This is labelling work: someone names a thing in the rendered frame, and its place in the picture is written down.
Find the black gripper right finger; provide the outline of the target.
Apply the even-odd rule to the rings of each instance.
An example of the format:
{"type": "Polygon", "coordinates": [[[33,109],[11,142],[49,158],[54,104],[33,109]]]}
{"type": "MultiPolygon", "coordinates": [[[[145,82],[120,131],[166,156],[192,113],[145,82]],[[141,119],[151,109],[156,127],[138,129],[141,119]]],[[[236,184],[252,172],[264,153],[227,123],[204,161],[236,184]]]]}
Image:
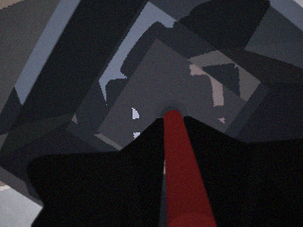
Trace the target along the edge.
{"type": "Polygon", "coordinates": [[[251,227],[264,177],[303,172],[303,139],[241,142],[184,116],[217,227],[251,227]]]}

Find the dark red peg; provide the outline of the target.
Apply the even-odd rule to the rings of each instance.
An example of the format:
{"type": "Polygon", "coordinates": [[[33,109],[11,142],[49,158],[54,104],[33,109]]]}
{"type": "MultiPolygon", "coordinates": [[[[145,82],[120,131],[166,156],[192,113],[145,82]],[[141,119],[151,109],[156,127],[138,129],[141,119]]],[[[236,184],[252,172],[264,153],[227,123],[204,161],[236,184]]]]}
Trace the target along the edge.
{"type": "Polygon", "coordinates": [[[182,115],[163,119],[168,227],[217,227],[182,115]]]}

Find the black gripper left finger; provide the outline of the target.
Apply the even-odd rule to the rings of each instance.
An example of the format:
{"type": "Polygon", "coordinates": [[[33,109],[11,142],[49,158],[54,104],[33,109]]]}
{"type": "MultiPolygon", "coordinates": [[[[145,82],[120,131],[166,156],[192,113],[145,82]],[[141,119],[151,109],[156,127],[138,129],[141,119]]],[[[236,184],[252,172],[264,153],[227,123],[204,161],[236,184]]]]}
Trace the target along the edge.
{"type": "Polygon", "coordinates": [[[165,164],[164,119],[120,151],[48,154],[27,164],[41,202],[121,199],[133,227],[159,227],[165,164]]]}

